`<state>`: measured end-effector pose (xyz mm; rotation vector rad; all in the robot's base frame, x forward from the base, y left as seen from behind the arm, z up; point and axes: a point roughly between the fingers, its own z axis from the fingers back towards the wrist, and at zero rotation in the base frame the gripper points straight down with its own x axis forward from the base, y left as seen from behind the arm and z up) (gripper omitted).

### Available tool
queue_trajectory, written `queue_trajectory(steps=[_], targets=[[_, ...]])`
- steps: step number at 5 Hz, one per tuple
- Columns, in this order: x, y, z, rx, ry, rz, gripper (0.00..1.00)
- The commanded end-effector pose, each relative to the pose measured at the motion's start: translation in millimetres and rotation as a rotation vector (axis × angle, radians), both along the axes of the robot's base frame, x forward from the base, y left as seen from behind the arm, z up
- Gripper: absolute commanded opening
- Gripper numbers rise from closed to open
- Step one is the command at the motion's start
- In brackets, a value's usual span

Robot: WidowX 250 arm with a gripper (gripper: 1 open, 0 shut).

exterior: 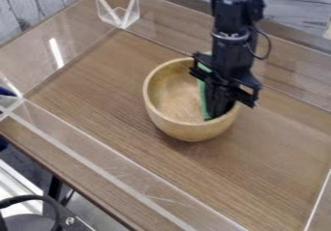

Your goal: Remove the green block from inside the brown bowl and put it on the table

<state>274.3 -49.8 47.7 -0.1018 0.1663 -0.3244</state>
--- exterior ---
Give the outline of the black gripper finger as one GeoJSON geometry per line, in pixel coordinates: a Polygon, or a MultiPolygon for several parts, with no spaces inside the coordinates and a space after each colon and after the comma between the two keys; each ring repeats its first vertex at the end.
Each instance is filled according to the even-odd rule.
{"type": "Polygon", "coordinates": [[[236,101],[238,101],[236,92],[232,91],[231,89],[227,89],[226,94],[224,94],[224,103],[226,103],[224,113],[228,113],[231,111],[231,109],[234,108],[236,104],[236,101]]]}
{"type": "Polygon", "coordinates": [[[222,85],[214,84],[211,81],[206,83],[206,104],[207,112],[211,119],[220,117],[226,113],[227,98],[226,89],[222,85]]]}

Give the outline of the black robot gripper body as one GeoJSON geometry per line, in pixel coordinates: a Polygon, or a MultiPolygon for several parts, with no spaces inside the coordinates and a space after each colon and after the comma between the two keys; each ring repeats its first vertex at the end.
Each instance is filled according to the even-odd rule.
{"type": "MultiPolygon", "coordinates": [[[[235,91],[238,101],[254,107],[263,85],[251,71],[254,63],[251,42],[256,42],[256,39],[250,32],[236,37],[212,33],[211,54],[196,52],[194,59],[195,64],[200,61],[212,69],[207,82],[211,81],[226,90],[235,91]]],[[[199,70],[195,64],[191,67],[191,75],[198,77],[199,70]]]]}

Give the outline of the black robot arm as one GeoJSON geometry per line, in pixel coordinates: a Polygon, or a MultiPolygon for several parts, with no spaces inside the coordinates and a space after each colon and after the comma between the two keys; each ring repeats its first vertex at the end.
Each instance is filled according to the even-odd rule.
{"type": "Polygon", "coordinates": [[[211,0],[214,27],[212,50],[194,54],[191,75],[199,79],[203,98],[203,117],[219,118],[242,102],[256,105],[262,83],[251,69],[256,59],[259,35],[256,23],[265,17],[265,0],[211,0]]]}

